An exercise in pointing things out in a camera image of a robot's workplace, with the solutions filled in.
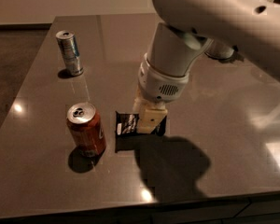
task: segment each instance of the soda can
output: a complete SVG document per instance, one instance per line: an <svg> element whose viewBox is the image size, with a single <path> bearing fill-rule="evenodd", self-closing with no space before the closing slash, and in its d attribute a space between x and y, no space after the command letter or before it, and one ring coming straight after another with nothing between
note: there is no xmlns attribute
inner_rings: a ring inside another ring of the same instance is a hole
<svg viewBox="0 0 280 224"><path fill-rule="evenodd" d="M106 143L101 116L92 104L86 102L70 107L66 123L83 156L94 157L104 152Z"/></svg>
<svg viewBox="0 0 280 224"><path fill-rule="evenodd" d="M56 39L63 55L67 72L74 77L81 75L83 67L80 63L75 34L63 30L56 34Z"/></svg>

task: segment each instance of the gray floor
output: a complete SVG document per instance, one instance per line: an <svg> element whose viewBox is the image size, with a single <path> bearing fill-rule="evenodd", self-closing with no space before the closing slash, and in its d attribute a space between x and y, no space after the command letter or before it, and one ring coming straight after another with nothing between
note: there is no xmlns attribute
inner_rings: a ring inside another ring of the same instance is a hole
<svg viewBox="0 0 280 224"><path fill-rule="evenodd" d="M0 127L48 30L0 30Z"/></svg>

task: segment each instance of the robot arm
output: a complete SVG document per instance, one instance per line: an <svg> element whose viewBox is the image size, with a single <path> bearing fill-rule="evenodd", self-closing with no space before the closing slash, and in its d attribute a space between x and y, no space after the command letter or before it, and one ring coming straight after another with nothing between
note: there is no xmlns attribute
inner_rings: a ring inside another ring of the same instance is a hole
<svg viewBox="0 0 280 224"><path fill-rule="evenodd" d="M164 104L180 96L191 65L209 45L207 38L234 48L280 80L280 5L266 0L153 0L153 4L166 23L159 24L139 69L134 111L139 111L140 133L153 130L155 123L150 121L162 119Z"/></svg>

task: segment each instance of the can lid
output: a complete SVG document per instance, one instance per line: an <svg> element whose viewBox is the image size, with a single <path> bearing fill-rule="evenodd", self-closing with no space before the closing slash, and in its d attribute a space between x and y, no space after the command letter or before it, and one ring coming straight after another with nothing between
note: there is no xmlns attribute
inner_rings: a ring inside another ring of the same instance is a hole
<svg viewBox="0 0 280 224"><path fill-rule="evenodd" d="M74 36L75 34L73 32L67 31L67 30L62 30L56 34L56 38L61 39L61 40L67 40L70 39Z"/></svg>
<svg viewBox="0 0 280 224"><path fill-rule="evenodd" d="M79 103L70 107L67 111L67 118L75 124L82 124L91 121L95 116L95 107L88 103Z"/></svg>

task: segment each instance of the table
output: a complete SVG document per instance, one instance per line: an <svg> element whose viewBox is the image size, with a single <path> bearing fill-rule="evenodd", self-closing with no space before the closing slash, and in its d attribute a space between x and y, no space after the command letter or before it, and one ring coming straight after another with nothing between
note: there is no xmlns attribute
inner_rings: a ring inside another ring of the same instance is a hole
<svg viewBox="0 0 280 224"><path fill-rule="evenodd" d="M0 129L0 218L280 192L280 83L240 56L200 57L182 97L167 106L165 136L127 138L115 151L115 112L132 110L159 21L155 14L55 19ZM65 29L77 37L79 77L64 75L55 35ZM65 124L68 108L87 100L107 141L96 165L77 154Z"/></svg>

